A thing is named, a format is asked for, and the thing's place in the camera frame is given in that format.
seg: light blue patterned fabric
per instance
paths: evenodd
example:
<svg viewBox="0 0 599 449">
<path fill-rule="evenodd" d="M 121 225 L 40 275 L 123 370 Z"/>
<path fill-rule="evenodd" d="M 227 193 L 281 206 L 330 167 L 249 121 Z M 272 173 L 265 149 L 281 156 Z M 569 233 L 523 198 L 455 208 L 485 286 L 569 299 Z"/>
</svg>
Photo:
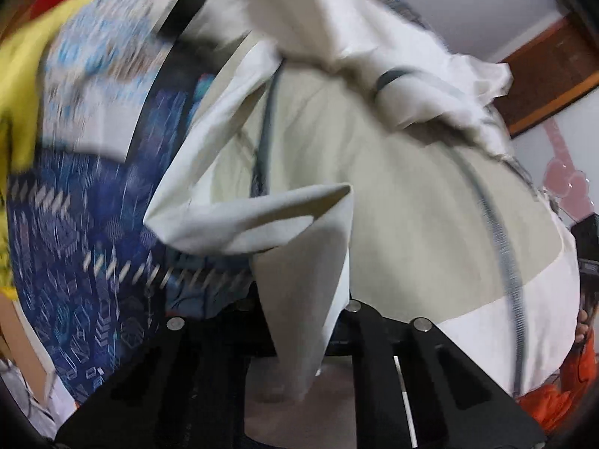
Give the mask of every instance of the light blue patterned fabric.
<svg viewBox="0 0 599 449">
<path fill-rule="evenodd" d="M 400 0 L 383 1 L 411 12 Z M 213 79 L 200 77 L 192 97 L 168 86 L 148 97 L 171 49 L 151 34 L 150 2 L 95 0 L 64 25 L 45 62 L 34 166 L 10 178 L 19 299 L 79 402 L 156 332 L 165 311 L 212 317 L 252 283 L 247 258 L 184 255 L 143 226 L 178 137 Z M 418 20 L 413 12 L 410 19 Z M 134 130 L 126 160 L 77 148 L 83 130 L 113 121 L 117 130 Z"/>
</svg>

